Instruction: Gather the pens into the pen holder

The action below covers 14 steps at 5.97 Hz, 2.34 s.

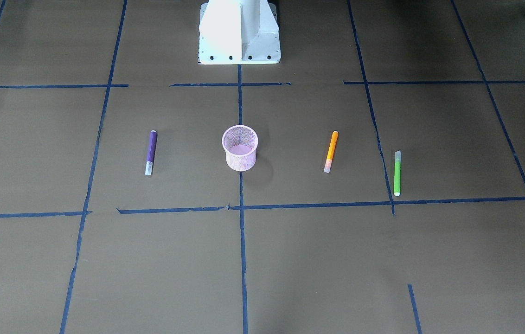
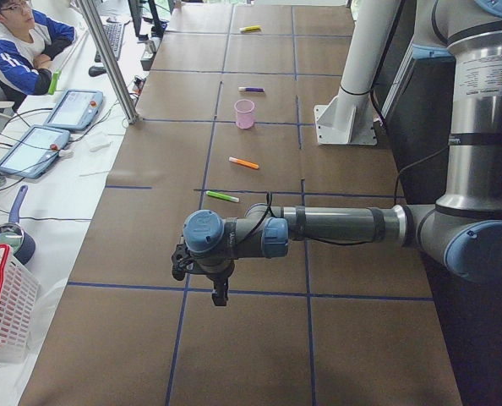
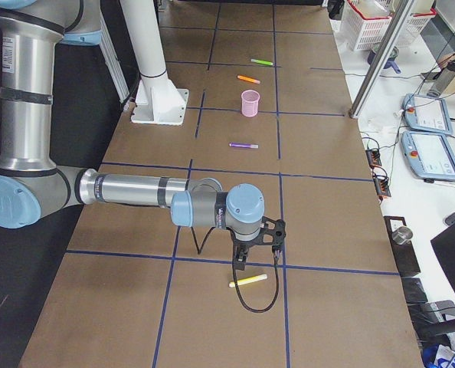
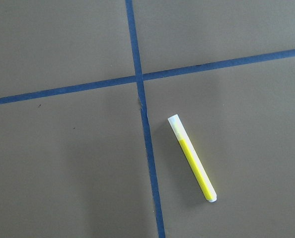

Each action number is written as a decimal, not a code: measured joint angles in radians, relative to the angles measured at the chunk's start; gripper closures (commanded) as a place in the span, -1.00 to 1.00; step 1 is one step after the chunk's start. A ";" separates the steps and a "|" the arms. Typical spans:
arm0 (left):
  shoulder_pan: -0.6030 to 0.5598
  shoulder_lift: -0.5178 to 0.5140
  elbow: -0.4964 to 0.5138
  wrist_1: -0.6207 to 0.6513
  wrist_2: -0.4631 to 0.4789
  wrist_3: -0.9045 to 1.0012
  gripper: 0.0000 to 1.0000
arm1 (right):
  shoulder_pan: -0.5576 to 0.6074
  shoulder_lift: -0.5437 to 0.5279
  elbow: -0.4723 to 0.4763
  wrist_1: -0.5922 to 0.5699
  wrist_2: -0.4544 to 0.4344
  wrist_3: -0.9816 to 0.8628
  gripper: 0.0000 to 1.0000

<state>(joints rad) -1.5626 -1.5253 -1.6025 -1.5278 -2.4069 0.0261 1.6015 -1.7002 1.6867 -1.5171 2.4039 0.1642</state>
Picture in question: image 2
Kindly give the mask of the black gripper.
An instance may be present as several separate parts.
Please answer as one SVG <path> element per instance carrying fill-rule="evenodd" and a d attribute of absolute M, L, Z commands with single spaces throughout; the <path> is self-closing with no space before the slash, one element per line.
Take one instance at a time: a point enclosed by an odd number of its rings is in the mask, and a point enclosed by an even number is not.
<path fill-rule="evenodd" d="M 234 260 L 206 258 L 200 261 L 200 266 L 214 284 L 211 294 L 214 305 L 226 305 L 228 301 L 228 279 L 234 271 Z"/>

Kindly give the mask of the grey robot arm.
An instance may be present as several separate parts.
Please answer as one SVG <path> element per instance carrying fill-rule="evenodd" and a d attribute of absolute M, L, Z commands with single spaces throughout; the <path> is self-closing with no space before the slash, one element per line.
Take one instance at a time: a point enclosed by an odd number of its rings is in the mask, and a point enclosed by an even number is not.
<path fill-rule="evenodd" d="M 413 54 L 456 61 L 445 193 L 432 205 L 390 209 L 248 208 L 242 218 L 191 214 L 172 255 L 172 275 L 203 275 L 228 300 L 239 258 L 282 257 L 290 240 L 337 245 L 394 242 L 420 249 L 458 277 L 502 276 L 502 1 L 420 1 Z"/>

